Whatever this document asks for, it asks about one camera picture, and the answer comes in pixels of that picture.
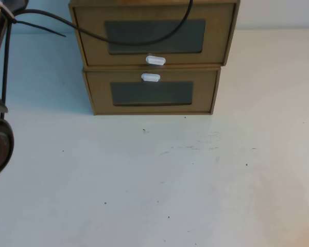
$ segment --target cardboard drawer unit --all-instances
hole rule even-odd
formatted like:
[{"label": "cardboard drawer unit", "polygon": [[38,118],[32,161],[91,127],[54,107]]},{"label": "cardboard drawer unit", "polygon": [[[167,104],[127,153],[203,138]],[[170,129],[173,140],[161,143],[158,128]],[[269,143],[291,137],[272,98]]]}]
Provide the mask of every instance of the cardboard drawer unit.
[{"label": "cardboard drawer unit", "polygon": [[[109,44],[76,32],[95,115],[213,114],[220,67],[240,0],[194,0],[172,37],[146,46]],[[174,30],[189,0],[71,0],[73,22],[109,40],[140,43]],[[154,66],[150,56],[160,57]]]}]

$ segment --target black cable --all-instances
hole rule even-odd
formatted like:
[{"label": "black cable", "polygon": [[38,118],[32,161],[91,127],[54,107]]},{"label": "black cable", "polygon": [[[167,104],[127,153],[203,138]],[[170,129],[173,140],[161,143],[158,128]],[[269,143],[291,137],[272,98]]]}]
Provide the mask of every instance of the black cable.
[{"label": "black cable", "polygon": [[[5,58],[4,58],[4,76],[2,80],[2,97],[1,100],[4,104],[6,104],[6,93],[7,93],[7,78],[8,78],[8,60],[9,60],[9,44],[10,44],[10,35],[11,35],[11,22],[8,23],[7,26],[7,34],[6,34],[6,44],[5,44]],[[5,118],[5,113],[0,114],[0,118]]]},{"label": "black cable", "polygon": [[145,42],[141,42],[141,43],[125,43],[125,42],[120,42],[120,41],[112,41],[112,40],[109,40],[107,38],[104,38],[102,36],[99,36],[99,35],[96,35],[92,32],[89,32],[87,31],[86,29],[83,29],[81,27],[78,27],[76,25],[74,25],[73,23],[57,16],[57,15],[54,15],[52,13],[49,13],[49,12],[46,12],[46,11],[43,11],[43,10],[37,10],[37,9],[26,9],[26,10],[22,10],[22,11],[18,11],[15,13],[15,16],[18,16],[18,15],[21,15],[21,14],[27,14],[27,13],[33,13],[33,14],[42,14],[42,15],[45,15],[45,16],[48,16],[48,17],[51,17],[53,19],[56,19],[62,23],[65,23],[67,25],[69,25],[70,27],[73,27],[74,29],[80,31],[80,32],[83,32],[93,38],[96,38],[98,40],[101,40],[101,41],[104,41],[104,42],[107,42],[107,43],[110,43],[110,44],[115,44],[115,45],[126,45],[126,46],[144,46],[144,45],[153,45],[153,44],[157,44],[157,43],[160,43],[164,40],[167,40],[168,38],[172,37],[177,31],[179,31],[181,29],[181,27],[184,25],[185,21],[187,20],[187,18],[189,17],[189,14],[190,14],[190,11],[191,11],[191,8],[192,8],[192,5],[193,5],[193,0],[190,0],[189,2],[189,6],[187,8],[187,11],[185,13],[185,16],[183,17],[182,21],[180,22],[180,24],[173,30],[171,31],[170,33],[168,33],[167,35],[161,37],[161,38],[158,38],[158,39],[155,39],[155,40],[151,40],[151,41],[145,41]]},{"label": "black cable", "polygon": [[35,24],[32,24],[32,23],[22,22],[22,21],[16,21],[16,23],[24,24],[24,25],[27,25],[27,26],[35,27],[35,28],[39,28],[39,29],[42,29],[42,30],[45,30],[45,31],[48,31],[48,32],[51,32],[51,33],[54,33],[54,34],[57,34],[57,35],[62,36],[62,37],[66,37],[65,35],[63,35],[63,34],[61,34],[59,32],[55,32],[55,31],[53,31],[53,30],[51,30],[49,28],[38,26],[38,25],[35,25]]}]

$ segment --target white table surface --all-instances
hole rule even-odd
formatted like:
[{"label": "white table surface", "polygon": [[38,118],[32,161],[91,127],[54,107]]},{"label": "white table surface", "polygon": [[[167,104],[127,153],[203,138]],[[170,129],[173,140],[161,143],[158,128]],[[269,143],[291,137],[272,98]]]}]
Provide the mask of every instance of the white table surface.
[{"label": "white table surface", "polygon": [[309,30],[236,31],[213,116],[92,116],[73,33],[11,46],[0,247],[309,247]]}]

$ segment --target white drawer handle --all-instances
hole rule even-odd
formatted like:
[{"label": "white drawer handle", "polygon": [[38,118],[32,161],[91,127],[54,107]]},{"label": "white drawer handle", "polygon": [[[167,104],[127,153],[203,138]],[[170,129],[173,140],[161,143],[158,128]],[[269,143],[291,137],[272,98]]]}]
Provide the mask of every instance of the white drawer handle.
[{"label": "white drawer handle", "polygon": [[158,82],[160,80],[160,75],[156,75],[156,74],[142,74],[142,79],[144,81],[152,81],[152,82]]},{"label": "white drawer handle", "polygon": [[155,56],[147,56],[145,60],[148,64],[153,64],[153,65],[164,65],[166,63],[165,58],[155,57]]}]

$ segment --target drawer front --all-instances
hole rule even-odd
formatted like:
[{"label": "drawer front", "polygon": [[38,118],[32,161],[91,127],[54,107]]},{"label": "drawer front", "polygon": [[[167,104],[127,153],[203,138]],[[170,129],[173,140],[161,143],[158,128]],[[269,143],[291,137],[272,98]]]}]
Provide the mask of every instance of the drawer front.
[{"label": "drawer front", "polygon": [[[149,46],[112,45],[80,34],[86,66],[144,65],[146,57],[166,64],[225,64],[237,3],[195,3],[184,26],[171,38]],[[171,32],[187,4],[164,6],[92,6],[73,8],[76,23],[110,40],[138,43]]]},{"label": "drawer front", "polygon": [[[85,77],[95,114],[210,114],[218,73],[217,69],[135,69],[85,72]],[[144,81],[145,74],[160,80]]]}]

